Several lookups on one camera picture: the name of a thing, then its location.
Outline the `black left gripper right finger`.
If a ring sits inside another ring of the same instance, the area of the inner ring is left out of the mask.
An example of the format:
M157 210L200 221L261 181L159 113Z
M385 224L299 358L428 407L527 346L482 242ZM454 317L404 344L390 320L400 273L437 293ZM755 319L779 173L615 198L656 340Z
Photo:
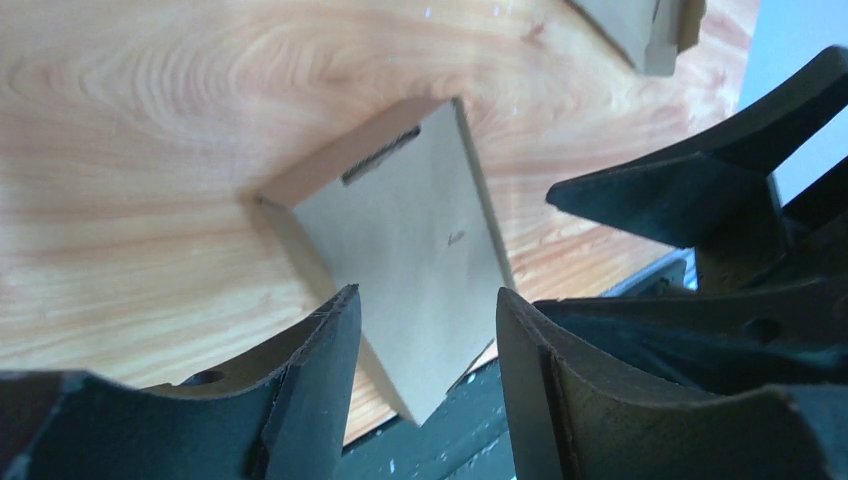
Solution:
M521 479L831 479L835 384L733 395L637 369L502 289L497 343Z

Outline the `brown cardboard box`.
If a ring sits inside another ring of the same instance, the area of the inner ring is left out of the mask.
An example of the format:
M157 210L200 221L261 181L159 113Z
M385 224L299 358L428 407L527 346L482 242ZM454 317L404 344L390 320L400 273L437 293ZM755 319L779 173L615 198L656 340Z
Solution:
M360 367L425 423L494 342L497 293L515 284L461 99L399 101L258 200L315 293L358 286Z

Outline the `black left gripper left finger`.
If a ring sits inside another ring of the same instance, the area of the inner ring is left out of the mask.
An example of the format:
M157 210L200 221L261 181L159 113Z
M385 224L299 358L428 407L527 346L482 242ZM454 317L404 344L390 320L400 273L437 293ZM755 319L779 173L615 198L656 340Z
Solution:
M331 479L361 331L356 286L173 385L85 370L1 375L5 479Z

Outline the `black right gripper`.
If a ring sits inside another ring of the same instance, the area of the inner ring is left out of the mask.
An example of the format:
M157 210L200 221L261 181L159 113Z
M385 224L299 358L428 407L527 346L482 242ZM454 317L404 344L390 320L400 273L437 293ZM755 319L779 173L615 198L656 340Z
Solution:
M546 201L561 212L678 248L696 245L697 291L708 295L535 307L637 369L713 394L846 384L847 281L812 277L847 273L847 161L784 206L769 177L846 105L847 50L829 46L729 119L555 183Z

